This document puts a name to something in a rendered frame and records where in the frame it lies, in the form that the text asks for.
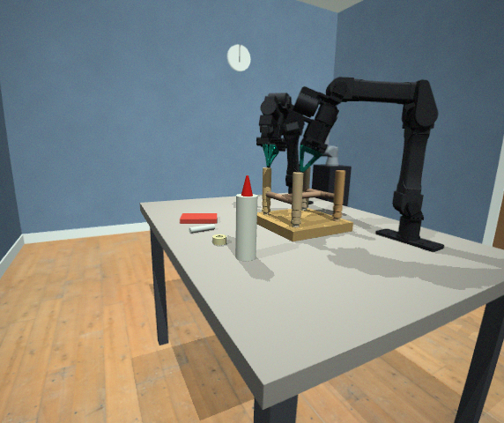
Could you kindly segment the yellow flat stool seat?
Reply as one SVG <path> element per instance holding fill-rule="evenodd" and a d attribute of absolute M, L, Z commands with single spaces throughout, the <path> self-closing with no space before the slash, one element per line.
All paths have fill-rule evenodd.
<path fill-rule="evenodd" d="M 293 227 L 293 224 L 291 224 L 291 214 L 292 209 L 271 211 L 269 215 L 263 215 L 263 212 L 258 212 L 257 225 L 290 241 L 301 241 L 351 232 L 353 228 L 353 222 L 349 220 L 340 219 L 340 221 L 334 221 L 332 215 L 309 208 L 306 211 L 301 211 L 300 226 Z"/>

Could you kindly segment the red flat rectangular block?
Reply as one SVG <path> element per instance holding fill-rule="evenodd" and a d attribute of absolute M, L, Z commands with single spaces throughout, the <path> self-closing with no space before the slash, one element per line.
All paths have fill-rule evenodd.
<path fill-rule="evenodd" d="M 217 213 L 183 213 L 180 224 L 217 224 Z"/>

